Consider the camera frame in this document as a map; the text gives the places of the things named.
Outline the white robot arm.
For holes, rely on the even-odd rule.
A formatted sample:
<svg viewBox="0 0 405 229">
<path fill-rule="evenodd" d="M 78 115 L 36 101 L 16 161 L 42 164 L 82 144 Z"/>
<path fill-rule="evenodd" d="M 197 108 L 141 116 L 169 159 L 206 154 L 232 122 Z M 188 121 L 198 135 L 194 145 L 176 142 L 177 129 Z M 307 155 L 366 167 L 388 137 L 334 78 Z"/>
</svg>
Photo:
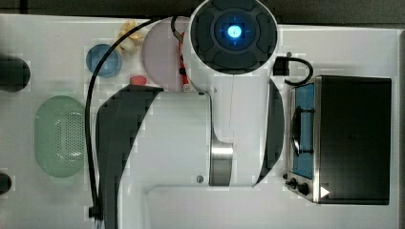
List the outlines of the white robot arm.
<svg viewBox="0 0 405 229">
<path fill-rule="evenodd" d="M 97 111 L 103 218 L 97 229 L 151 229 L 158 187 L 254 187 L 284 141 L 272 80 L 277 23 L 259 0 L 204 0 L 181 35 L 189 92 L 128 85 Z"/>
</svg>

